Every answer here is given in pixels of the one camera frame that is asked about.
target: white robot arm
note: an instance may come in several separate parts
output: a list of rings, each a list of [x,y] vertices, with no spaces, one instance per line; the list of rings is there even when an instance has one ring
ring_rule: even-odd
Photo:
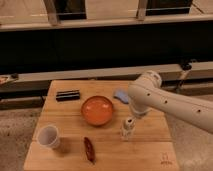
[[[130,84],[129,105],[136,118],[152,107],[213,133],[212,102],[164,91],[161,83],[158,73],[147,71]]]

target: blue cloth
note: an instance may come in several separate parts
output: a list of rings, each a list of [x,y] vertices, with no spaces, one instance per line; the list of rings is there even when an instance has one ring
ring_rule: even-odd
[[[119,99],[124,104],[129,104],[129,96],[123,90],[120,90],[120,89],[115,90],[115,92],[114,92],[114,98]]]

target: concrete floor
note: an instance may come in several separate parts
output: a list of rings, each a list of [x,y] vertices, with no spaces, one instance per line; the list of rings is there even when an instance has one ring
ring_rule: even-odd
[[[198,96],[213,101],[213,95]],[[213,134],[166,115],[180,171],[213,169]]]
[[[0,171],[22,171],[41,112],[40,99],[0,103]]]
[[[199,96],[213,101],[213,95]],[[0,103],[0,171],[23,171],[40,116],[39,98]],[[167,115],[180,171],[211,171],[213,135]]]

